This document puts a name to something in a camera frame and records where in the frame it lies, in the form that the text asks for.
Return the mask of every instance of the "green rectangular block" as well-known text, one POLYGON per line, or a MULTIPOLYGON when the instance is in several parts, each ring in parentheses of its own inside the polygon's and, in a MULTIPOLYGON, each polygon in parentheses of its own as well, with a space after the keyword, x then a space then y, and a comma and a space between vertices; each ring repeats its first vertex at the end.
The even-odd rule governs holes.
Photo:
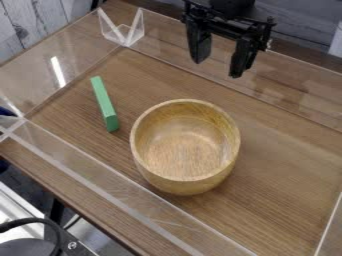
POLYGON ((90 83, 97 103, 100 106, 105 128, 108 132, 112 132, 118 129, 118 120, 101 78, 98 76, 92 77, 90 83))

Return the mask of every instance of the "wooden bowl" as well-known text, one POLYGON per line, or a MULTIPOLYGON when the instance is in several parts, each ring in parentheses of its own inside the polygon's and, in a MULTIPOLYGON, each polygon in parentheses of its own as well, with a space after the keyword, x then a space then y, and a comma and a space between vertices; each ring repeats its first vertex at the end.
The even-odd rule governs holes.
POLYGON ((219 107, 181 99, 166 101, 141 114, 129 141, 146 181, 164 192, 193 195, 212 189, 229 174, 240 134, 219 107))

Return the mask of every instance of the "bowl rim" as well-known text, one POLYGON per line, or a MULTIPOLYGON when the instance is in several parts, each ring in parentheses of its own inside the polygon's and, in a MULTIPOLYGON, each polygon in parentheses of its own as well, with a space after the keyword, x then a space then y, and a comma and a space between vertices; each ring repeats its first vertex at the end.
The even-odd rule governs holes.
POLYGON ((168 100, 164 101, 158 104, 156 104, 154 106, 152 106, 150 108, 148 108, 142 114, 138 116, 138 118, 136 119, 132 129, 130 129, 130 134, 129 134, 129 145, 130 145, 130 151, 132 151, 132 155, 134 158, 134 161, 137 161, 137 163, 141 165, 141 167, 144 168, 144 170, 149 173, 152 173, 154 176, 157 176, 161 179, 169 180, 169 181, 177 181, 177 182, 196 182, 200 180, 205 180, 209 177, 216 176, 221 171, 225 170, 225 168, 228 168, 228 166, 231 164, 233 164, 235 159, 237 157, 237 153, 239 153, 239 148, 240 148, 240 131, 239 131, 239 127, 233 121, 233 119, 231 118, 231 116, 227 114, 227 112, 217 107, 215 104, 202 101, 202 100, 196 100, 196 99, 174 99, 174 100, 168 100), (216 112, 219 112, 219 114, 221 114, 224 116, 224 118, 228 120, 231 126, 233 127, 235 133, 236 133, 236 151, 233 152, 233 155, 231 156, 231 158, 227 160, 227 162, 224 163, 223 166, 220 166, 219 168, 213 169, 208 174, 202 174, 194 177, 188 177, 188 178, 177 178, 173 176, 164 176, 160 175, 158 173, 154 173, 153 171, 150 171, 149 166, 145 164, 145 161, 141 159, 140 154, 137 152, 136 149, 136 145, 134 145, 134 137, 136 137, 136 131, 137 131, 137 127, 138 124, 141 123, 142 119, 158 108, 166 106, 166 105, 172 105, 176 103, 196 103, 196 104, 201 104, 205 105, 206 107, 212 108, 216 112))

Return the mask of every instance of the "robotic arm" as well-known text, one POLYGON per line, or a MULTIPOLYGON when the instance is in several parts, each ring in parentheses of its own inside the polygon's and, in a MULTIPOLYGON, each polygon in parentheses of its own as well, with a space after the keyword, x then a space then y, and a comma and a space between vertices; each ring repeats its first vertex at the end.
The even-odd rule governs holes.
POLYGON ((181 22, 186 27, 189 55, 200 63, 211 53, 211 34, 236 41, 231 56, 229 76, 239 78, 249 69, 257 51, 269 47, 269 35, 276 25, 271 17, 265 21, 244 18, 255 0, 184 0, 181 22))

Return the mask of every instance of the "wooden table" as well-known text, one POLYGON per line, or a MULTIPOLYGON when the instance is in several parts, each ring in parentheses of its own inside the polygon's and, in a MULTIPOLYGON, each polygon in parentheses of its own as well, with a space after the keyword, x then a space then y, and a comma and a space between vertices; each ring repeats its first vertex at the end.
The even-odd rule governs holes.
MULTIPOLYGON (((109 2, 104 10, 109 16, 113 10, 120 10, 118 19, 130 19, 133 16, 132 7, 120 2, 109 2)), ((74 31, 81 32, 84 28, 78 26, 74 31)), ((287 93, 296 105, 308 104, 305 106, 311 106, 311 109, 317 107, 325 111, 323 114, 320 112, 319 120, 327 125, 331 120, 327 121, 328 107, 323 103, 332 102, 328 105, 332 109, 340 107, 340 99, 335 94, 342 93, 336 86, 342 84, 342 78, 295 60, 289 66, 288 63, 289 60, 283 60, 281 56, 260 55, 256 71, 247 73, 236 83, 248 86, 251 77, 253 81, 260 79, 260 86, 267 87, 268 83, 267 88, 287 93), (259 77, 256 71, 264 63, 277 67, 284 65, 288 70, 273 69, 259 77), (285 76, 293 67, 297 69, 296 75, 285 76), (309 96, 312 91, 308 90, 305 101, 296 97, 300 88, 295 86, 297 79, 304 77, 303 73, 321 80, 312 87, 307 83, 309 89, 320 92, 320 95, 309 96)), ((225 86, 221 86, 138 52, 120 48, 70 86, 62 88, 30 111, 26 118, 257 255, 312 255, 342 191, 340 129, 339 126, 332 127, 335 130, 327 128, 288 113, 295 112, 291 105, 284 104, 283 108, 288 107, 284 111, 227 88, 237 87, 239 84, 224 81, 225 86), (105 132, 89 85, 89 77, 94 75, 100 75, 104 80, 117 110, 120 130, 112 134, 105 132), (240 154, 231 176, 216 189, 192 197, 162 194, 146 184, 136 170, 128 143, 132 124, 142 111, 177 98, 194 98, 215 103, 232 116, 241 133, 240 154)), ((0 152, 106 234, 137 253, 186 255, 15 141, 6 139, 0 144, 0 152)), ((109 193, 109 175, 98 175, 97 180, 106 184, 109 193)))

